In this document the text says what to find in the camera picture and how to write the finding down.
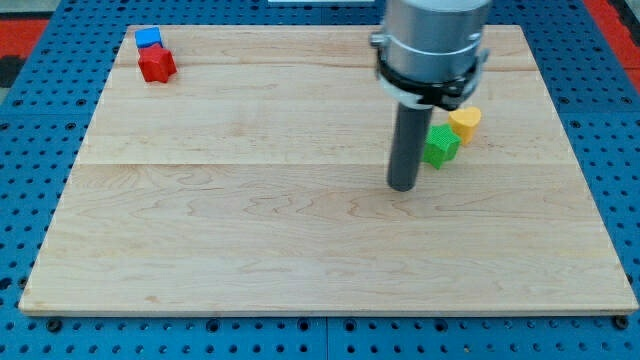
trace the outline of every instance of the blue pegboard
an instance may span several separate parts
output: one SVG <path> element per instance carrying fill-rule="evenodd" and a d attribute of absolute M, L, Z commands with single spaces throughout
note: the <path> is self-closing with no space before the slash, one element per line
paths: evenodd
<path fill-rule="evenodd" d="M 21 286 L 126 25 L 376 24 L 383 11 L 380 0 L 370 7 L 269 7 L 266 0 L 63 0 L 0 107 L 0 357 L 640 358 L 638 315 L 59 321 L 27 318 L 17 310 Z M 495 0 L 490 23 L 523 27 L 607 231 L 639 293 L 638 94 L 580 1 Z"/>

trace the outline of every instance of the blue cube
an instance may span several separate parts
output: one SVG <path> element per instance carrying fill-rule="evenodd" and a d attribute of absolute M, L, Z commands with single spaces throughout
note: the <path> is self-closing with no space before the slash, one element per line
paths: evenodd
<path fill-rule="evenodd" d="M 160 46 L 164 47 L 162 45 L 162 38 L 160 38 L 160 29 L 158 27 L 137 30 L 135 36 L 136 46 L 138 49 L 146 48 L 153 44 L 160 44 Z"/>

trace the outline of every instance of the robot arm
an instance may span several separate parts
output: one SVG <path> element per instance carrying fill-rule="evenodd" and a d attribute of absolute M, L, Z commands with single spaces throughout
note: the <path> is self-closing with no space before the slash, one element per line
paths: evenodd
<path fill-rule="evenodd" d="M 455 110 L 474 92 L 489 55 L 478 52 L 491 0 L 388 0 L 371 34 L 377 76 L 398 100 L 389 186 L 413 188 L 434 106 Z"/>

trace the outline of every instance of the metal cylinder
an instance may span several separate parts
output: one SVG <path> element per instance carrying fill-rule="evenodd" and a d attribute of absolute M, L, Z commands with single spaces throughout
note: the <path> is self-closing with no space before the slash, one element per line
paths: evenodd
<path fill-rule="evenodd" d="M 416 184 L 432 111 L 433 108 L 416 110 L 398 104 L 387 169 L 387 184 L 397 191 L 409 191 Z"/>
<path fill-rule="evenodd" d="M 455 79 L 475 62 L 490 7 L 491 0 L 388 0 L 386 63 L 413 81 Z"/>

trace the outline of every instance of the wood grain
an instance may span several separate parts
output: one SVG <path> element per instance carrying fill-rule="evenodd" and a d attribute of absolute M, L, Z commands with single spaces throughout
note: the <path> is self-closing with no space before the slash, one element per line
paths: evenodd
<path fill-rule="evenodd" d="M 537 316 L 638 304 L 522 32 L 488 27 L 474 141 L 390 190 L 373 27 L 132 27 L 20 308 L 42 316 Z M 434 123 L 446 120 L 437 111 Z"/>

